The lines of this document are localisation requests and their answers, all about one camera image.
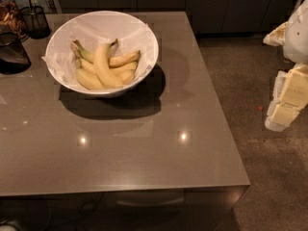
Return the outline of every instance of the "black cup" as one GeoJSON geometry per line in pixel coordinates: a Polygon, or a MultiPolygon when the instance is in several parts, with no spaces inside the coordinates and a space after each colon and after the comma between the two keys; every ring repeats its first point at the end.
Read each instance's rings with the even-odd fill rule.
{"type": "Polygon", "coordinates": [[[18,73],[30,65],[30,59],[18,35],[13,32],[0,33],[0,73],[18,73]]]}
{"type": "Polygon", "coordinates": [[[41,6],[24,7],[20,10],[27,31],[32,39],[43,39],[50,35],[51,31],[41,6]]]}

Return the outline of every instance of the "glossy table surface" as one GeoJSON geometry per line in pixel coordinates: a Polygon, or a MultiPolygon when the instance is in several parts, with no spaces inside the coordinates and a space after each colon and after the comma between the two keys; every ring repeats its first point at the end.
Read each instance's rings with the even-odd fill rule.
{"type": "MultiPolygon", "coordinates": [[[[77,14],[49,14],[55,32],[77,14]]],[[[49,74],[49,38],[28,38],[26,71],[0,74],[0,195],[248,186],[185,13],[131,13],[160,44],[144,82],[114,99],[49,74]]]]}

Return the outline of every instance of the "concrete floor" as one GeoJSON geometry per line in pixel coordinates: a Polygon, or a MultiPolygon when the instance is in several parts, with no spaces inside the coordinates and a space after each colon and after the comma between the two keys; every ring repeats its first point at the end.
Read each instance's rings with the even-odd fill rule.
{"type": "Polygon", "coordinates": [[[251,182],[216,231],[308,230],[308,109],[284,132],[264,126],[277,71],[294,64],[262,40],[199,41],[251,182]]]}

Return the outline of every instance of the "fruit bowl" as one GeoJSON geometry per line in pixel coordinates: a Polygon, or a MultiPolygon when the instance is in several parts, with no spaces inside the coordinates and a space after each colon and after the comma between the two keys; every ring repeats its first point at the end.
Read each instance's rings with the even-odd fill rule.
{"type": "Polygon", "coordinates": [[[127,13],[100,11],[84,13],[61,26],[49,40],[44,59],[50,74],[61,85],[83,94],[110,98],[122,95],[141,82],[151,72],[158,54],[158,42],[147,24],[127,13]],[[121,87],[85,88],[76,77],[76,54],[71,47],[71,42],[76,40],[90,52],[116,40],[116,46],[109,53],[114,57],[140,51],[134,79],[121,87]]]}

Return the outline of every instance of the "jar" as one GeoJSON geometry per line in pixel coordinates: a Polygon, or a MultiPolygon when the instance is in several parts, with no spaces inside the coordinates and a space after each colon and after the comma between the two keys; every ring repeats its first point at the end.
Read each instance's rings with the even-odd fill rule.
{"type": "Polygon", "coordinates": [[[28,37],[19,9],[14,0],[0,0],[0,28],[10,27],[23,41],[28,37]]]}

